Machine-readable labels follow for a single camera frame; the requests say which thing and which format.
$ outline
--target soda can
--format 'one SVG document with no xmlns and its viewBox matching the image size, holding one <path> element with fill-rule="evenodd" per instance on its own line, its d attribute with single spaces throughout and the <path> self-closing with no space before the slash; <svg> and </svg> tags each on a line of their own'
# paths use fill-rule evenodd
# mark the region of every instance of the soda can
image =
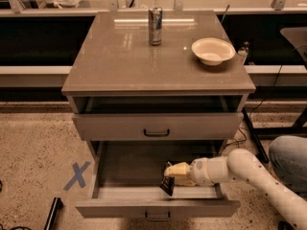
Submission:
<svg viewBox="0 0 307 230">
<path fill-rule="evenodd" d="M 161 29 L 162 29 L 162 15 L 161 8 L 149 9 L 148 12 L 148 26 L 149 26 L 149 41 L 152 45 L 161 44 Z"/>
</svg>

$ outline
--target gray countertop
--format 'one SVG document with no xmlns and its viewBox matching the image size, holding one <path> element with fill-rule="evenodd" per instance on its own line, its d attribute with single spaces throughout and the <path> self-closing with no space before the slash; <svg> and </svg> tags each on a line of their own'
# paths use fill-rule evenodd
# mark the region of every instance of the gray countertop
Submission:
<svg viewBox="0 0 307 230">
<path fill-rule="evenodd" d="M 148 40 L 146 12 L 98 12 L 62 88 L 65 95 L 253 92 L 237 56 L 206 66 L 193 42 L 228 37 L 212 11 L 165 11 L 162 43 Z"/>
</svg>

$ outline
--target terrazzo floor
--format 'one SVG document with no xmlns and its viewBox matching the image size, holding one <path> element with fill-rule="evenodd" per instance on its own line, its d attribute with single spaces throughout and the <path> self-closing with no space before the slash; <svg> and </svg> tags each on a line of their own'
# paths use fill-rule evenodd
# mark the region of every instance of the terrazzo floor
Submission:
<svg viewBox="0 0 307 230">
<path fill-rule="evenodd" d="M 264 107 L 264 113 L 252 116 L 255 124 L 265 126 L 286 124 L 295 120 L 306 103 L 290 109 L 277 105 Z M 88 218 L 75 209 L 75 202 L 87 198 L 94 160 L 85 142 L 81 141 L 71 120 L 68 103 L 0 103 L 0 223 L 5 229 L 17 225 L 43 229 L 53 198 L 61 198 L 64 207 L 59 211 L 53 229 L 277 229 L 283 219 L 263 195 L 245 182 L 224 184 L 229 199 L 239 200 L 241 207 L 231 218 L 171 218 L 166 222 L 148 222 L 144 218 Z M 242 144 L 227 146 L 224 154 L 238 147 L 256 153 L 244 123 L 241 131 L 247 136 Z M 237 140 L 243 140 L 238 131 Z M 267 150 L 270 141 L 261 141 Z M 84 171 L 85 187 L 78 183 L 65 191 L 64 186 L 74 175 L 72 165 Z"/>
</svg>

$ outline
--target bowl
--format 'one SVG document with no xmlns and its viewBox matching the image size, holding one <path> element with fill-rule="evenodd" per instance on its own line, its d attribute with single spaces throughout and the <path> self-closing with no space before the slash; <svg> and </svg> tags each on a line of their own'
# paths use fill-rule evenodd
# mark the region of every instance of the bowl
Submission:
<svg viewBox="0 0 307 230">
<path fill-rule="evenodd" d="M 233 46 L 218 38 L 203 38 L 192 44 L 193 53 L 206 65 L 220 65 L 234 57 Z"/>
</svg>

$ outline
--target drawer cabinet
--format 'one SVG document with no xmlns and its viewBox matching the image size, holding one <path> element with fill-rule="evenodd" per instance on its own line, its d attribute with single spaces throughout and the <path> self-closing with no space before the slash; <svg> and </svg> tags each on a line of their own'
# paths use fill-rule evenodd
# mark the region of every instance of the drawer cabinet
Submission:
<svg viewBox="0 0 307 230">
<path fill-rule="evenodd" d="M 163 192 L 162 165 L 220 154 L 255 87 L 238 58 L 209 67 L 193 54 L 197 39 L 228 41 L 214 12 L 164 12 L 157 47 L 146 18 L 98 12 L 62 88 L 95 159 L 89 197 L 76 208 L 85 218 L 231 217 L 240 202 L 221 184 Z"/>
</svg>

